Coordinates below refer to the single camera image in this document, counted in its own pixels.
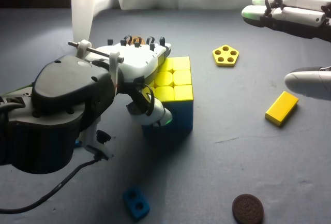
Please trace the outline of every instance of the gray tablecloth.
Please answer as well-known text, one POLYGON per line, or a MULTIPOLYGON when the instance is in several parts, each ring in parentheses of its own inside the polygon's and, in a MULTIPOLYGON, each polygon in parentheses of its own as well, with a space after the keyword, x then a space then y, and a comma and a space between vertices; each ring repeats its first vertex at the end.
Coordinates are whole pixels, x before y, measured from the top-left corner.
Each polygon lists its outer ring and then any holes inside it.
MULTIPOLYGON (((99 129, 115 157, 84 168, 40 207, 0 215, 0 223, 132 223, 122 193, 138 185, 151 206, 140 223, 235 223, 232 201, 257 196, 265 223, 331 223, 328 101, 299 96, 283 128, 264 113, 286 90, 284 76, 304 66, 329 66, 330 44, 246 24, 240 11, 119 11, 95 17, 90 41, 104 46, 125 35, 165 36, 172 56, 190 56, 194 129, 180 145, 155 149, 119 95, 99 129), (234 68, 215 65, 212 50, 239 50, 234 68)), ((45 64, 74 53, 70 10, 0 10, 0 92, 34 81, 45 64)), ((68 166, 48 175, 0 167, 0 207, 26 206, 92 159, 76 149, 68 166)))

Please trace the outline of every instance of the yellow pentagon block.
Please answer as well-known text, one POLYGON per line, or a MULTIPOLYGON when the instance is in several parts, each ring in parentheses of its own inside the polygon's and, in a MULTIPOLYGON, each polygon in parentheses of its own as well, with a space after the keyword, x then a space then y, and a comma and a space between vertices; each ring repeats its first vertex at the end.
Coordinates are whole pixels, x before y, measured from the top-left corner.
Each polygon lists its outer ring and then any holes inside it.
POLYGON ((192 85, 178 85, 174 87, 175 101, 193 101, 192 85))
POLYGON ((177 70, 174 72, 174 86, 192 84, 190 70, 177 70))
POLYGON ((173 75, 168 71, 161 71, 157 73, 156 78, 154 80, 155 88, 161 86, 172 86, 173 85, 173 75))
POLYGON ((165 59, 163 64, 161 65, 159 71, 168 71, 168 72, 173 72, 173 64, 172 64, 172 58, 168 57, 165 59))
MULTIPOLYGON (((153 87, 151 87, 154 95, 155 95, 155 89, 153 87)), ((145 87, 142 91, 143 96, 149 101, 149 97, 147 96, 147 94, 150 94, 151 92, 149 91, 148 87, 145 87)))
POLYGON ((161 102, 174 101, 174 88, 170 86, 157 87, 155 97, 161 102))
POLYGON ((173 57, 172 58, 173 70, 190 70, 190 57, 173 57))
POLYGON ((239 56, 239 52, 227 44, 213 50, 213 56, 217 66, 233 67, 239 56))
POLYGON ((298 101, 298 98, 284 91, 265 113, 265 118, 275 125, 281 126, 298 101))

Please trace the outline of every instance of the rubik's cube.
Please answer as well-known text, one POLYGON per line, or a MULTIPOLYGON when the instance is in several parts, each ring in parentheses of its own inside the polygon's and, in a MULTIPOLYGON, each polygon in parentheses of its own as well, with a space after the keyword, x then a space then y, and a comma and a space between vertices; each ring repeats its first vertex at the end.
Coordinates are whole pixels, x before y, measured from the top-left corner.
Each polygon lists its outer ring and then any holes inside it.
MULTIPOLYGON (((172 121, 160 127, 166 130, 193 129, 193 87, 189 57, 168 57, 150 85, 163 106, 172 113, 172 121)), ((156 129, 142 126, 143 131, 156 129)))

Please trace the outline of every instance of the brown round cookie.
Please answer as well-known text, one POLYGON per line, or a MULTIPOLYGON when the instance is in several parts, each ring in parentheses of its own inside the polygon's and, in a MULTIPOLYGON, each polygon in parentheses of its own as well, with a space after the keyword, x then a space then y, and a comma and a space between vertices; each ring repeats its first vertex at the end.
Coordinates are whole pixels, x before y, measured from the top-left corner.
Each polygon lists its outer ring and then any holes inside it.
MULTIPOLYGON (((134 41, 134 39, 135 39, 135 38, 137 38, 137 39, 138 39, 138 38, 139 38, 139 36, 133 36, 133 37, 132 37, 132 41, 131 41, 131 43, 130 43, 130 44, 133 44, 133 41, 134 41)), ((146 44, 146 43, 145 43, 145 40, 144 40, 143 38, 141 38, 141 44, 146 44)))
POLYGON ((233 201, 232 214, 240 224, 261 224, 264 214, 263 205, 255 196, 240 195, 233 201))

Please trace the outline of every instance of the robotic hand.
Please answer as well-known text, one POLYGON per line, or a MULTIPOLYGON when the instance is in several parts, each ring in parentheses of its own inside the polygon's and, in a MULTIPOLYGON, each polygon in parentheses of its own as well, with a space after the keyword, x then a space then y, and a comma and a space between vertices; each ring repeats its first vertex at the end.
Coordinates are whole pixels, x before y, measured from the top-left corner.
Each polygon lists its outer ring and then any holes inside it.
POLYGON ((104 146, 110 136, 97 130, 101 114, 117 94, 129 95, 127 109, 141 125, 166 125, 171 113, 154 97, 144 95, 171 45, 149 37, 126 36, 119 44, 97 49, 86 40, 69 42, 76 56, 49 63, 25 88, 0 96, 0 165, 12 164, 28 173, 51 173, 70 160, 77 138, 95 157, 112 153, 104 146))
MULTIPOLYGON (((242 10, 244 21, 257 27, 331 42, 331 0, 253 0, 242 10)), ((285 77, 287 87, 308 97, 331 100, 331 67, 308 67, 285 77)))

